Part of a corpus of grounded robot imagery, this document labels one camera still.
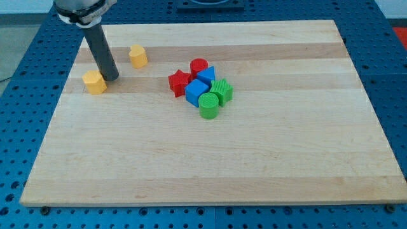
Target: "yellow block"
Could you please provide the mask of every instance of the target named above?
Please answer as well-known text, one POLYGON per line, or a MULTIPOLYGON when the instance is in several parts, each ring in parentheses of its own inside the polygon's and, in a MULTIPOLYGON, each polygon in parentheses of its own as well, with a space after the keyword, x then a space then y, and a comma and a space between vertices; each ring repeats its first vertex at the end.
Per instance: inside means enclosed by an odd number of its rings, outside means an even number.
POLYGON ((134 68, 144 67, 148 63, 146 50, 141 45, 131 46, 128 56, 134 68))
POLYGON ((92 95, 99 95, 107 89, 100 71, 88 71, 82 76, 82 79, 88 92, 92 95))

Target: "blue cube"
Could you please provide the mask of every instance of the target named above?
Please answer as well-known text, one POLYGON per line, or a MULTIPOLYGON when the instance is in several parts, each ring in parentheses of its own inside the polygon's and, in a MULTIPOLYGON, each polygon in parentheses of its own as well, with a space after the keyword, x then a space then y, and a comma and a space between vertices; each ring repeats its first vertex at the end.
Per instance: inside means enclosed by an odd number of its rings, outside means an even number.
POLYGON ((209 91, 209 86, 202 83, 200 80, 195 79, 185 87, 185 99, 192 105, 199 107, 199 97, 209 91))
POLYGON ((207 69, 200 71, 197 74, 197 79, 202 81, 202 83, 205 83, 209 87, 212 85, 210 84, 212 80, 215 80, 215 67, 211 66, 208 67, 207 69))

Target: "blue perforated surface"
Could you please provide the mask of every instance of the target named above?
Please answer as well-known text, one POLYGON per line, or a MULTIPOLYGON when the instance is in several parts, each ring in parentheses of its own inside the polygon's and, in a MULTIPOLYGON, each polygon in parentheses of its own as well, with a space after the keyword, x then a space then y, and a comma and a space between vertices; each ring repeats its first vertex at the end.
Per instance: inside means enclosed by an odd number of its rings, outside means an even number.
MULTIPOLYGON (((334 19, 407 175, 407 59, 373 1, 246 0, 178 13, 176 1, 118 1, 105 24, 334 19)), ((83 35, 51 10, 0 100, 0 228, 407 228, 407 205, 39 208, 18 203, 83 35)))

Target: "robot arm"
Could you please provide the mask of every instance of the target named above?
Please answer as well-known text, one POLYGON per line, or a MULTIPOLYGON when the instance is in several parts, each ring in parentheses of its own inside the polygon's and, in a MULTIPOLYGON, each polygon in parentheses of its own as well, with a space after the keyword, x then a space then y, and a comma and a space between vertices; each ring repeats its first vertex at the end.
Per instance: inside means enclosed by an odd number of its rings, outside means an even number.
POLYGON ((54 0, 60 19, 82 28, 99 71, 106 81, 117 79, 119 72, 100 22, 102 15, 116 3, 117 0, 54 0))

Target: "wood grain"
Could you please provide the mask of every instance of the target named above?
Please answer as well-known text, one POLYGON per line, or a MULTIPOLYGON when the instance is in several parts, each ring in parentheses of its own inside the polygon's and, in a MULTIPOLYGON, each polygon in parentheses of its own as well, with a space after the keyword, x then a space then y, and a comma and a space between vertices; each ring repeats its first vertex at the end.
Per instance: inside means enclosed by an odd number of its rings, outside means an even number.
POLYGON ((120 77, 89 95, 85 42, 21 203, 27 206, 377 204, 407 184, 331 20, 108 25, 120 77), (139 43, 149 64, 133 69, 139 43), (205 57, 234 86, 214 120, 167 76, 205 57))

